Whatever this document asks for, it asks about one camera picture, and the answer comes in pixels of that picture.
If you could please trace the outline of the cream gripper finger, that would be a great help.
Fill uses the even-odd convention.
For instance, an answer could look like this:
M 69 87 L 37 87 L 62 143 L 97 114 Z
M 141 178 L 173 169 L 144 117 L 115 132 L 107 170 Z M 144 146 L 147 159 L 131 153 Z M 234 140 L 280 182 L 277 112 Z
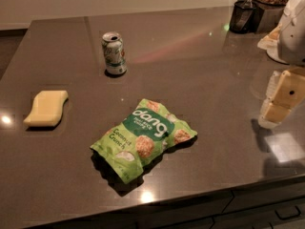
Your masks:
M 269 99 L 265 99 L 260 109 L 258 124 L 265 129 L 277 127 L 289 114 L 291 110 L 275 105 Z
M 294 67 L 283 72 L 274 71 L 266 95 L 275 105 L 294 108 L 305 99 L 305 69 Z

